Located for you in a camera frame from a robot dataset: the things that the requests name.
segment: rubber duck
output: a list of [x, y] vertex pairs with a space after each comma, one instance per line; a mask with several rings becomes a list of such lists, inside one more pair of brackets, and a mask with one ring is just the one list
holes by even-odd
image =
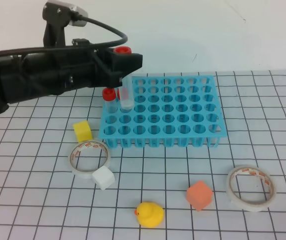
[[154, 228], [164, 218], [164, 210], [153, 202], [142, 202], [135, 210], [139, 224], [147, 228]]

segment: grid paper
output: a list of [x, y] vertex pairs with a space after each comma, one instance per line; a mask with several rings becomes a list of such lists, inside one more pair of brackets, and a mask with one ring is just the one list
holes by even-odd
[[[116, 182], [105, 191], [66, 163], [73, 123], [88, 120], [98, 136], [102, 88], [11, 105], [0, 115], [0, 240], [286, 240], [286, 70], [176, 75], [198, 74], [215, 76], [228, 137], [217, 148], [111, 149]], [[78, 163], [98, 167], [103, 156]], [[276, 201], [262, 212], [238, 209], [226, 196], [228, 172], [243, 164], [266, 169], [276, 183]], [[265, 186], [248, 177], [234, 183], [240, 197], [266, 199]], [[185, 196], [198, 180], [214, 190], [201, 212]], [[157, 228], [137, 223], [141, 201], [165, 209]]]

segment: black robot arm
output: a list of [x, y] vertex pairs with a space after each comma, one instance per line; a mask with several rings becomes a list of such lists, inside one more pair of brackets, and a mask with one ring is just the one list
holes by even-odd
[[[81, 14], [84, 11], [73, 5], [49, 1], [43, 9], [44, 47], [0, 51], [0, 113], [8, 109], [7, 104], [83, 87], [116, 88], [123, 77], [142, 67], [142, 55], [113, 50], [127, 41], [126, 35]], [[65, 46], [64, 27], [82, 27], [86, 22], [122, 39], [99, 44], [74, 39], [73, 46]]]

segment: test tube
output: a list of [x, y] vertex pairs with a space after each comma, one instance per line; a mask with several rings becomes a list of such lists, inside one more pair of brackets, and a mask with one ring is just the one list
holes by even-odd
[[[116, 47], [114, 52], [118, 54], [131, 54], [132, 50], [127, 46], [120, 46]], [[123, 110], [129, 110], [132, 109], [135, 105], [132, 76], [127, 75], [121, 81], [122, 86], [119, 87], [119, 99], [121, 107]]]
[[105, 101], [106, 111], [113, 114], [117, 111], [116, 93], [113, 88], [104, 88], [102, 91], [103, 99]]
[[[119, 102], [120, 102], [120, 100], [121, 100], [121, 98], [120, 98], [120, 94], [119, 94], [119, 88], [117, 89], [117, 98], [116, 98]], [[124, 109], [123, 107], [122, 107], [122, 105], [121, 105], [121, 112], [122, 113], [128, 113], [128, 112], [130, 112], [131, 111], [131, 108], [130, 109]]]

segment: test tube rack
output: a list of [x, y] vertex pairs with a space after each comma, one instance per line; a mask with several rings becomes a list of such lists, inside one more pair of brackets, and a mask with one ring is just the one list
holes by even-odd
[[134, 109], [103, 107], [99, 138], [109, 148], [217, 147], [227, 136], [213, 76], [133, 77], [133, 89]]

